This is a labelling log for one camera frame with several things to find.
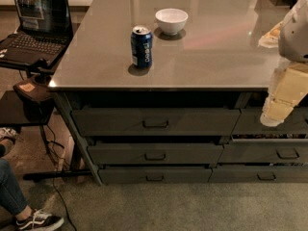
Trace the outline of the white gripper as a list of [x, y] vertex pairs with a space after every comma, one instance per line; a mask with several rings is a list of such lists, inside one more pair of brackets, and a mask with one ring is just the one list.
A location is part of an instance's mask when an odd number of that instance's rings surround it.
[[308, 64], [282, 61], [273, 71], [260, 122], [267, 127], [282, 124], [308, 93]]

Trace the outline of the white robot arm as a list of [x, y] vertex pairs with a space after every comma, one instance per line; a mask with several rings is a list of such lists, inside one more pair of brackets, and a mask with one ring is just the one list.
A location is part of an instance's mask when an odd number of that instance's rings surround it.
[[308, 94], [308, 0], [297, 0], [284, 19], [259, 40], [264, 47], [274, 43], [282, 59], [270, 77], [260, 116], [268, 127], [283, 123]]

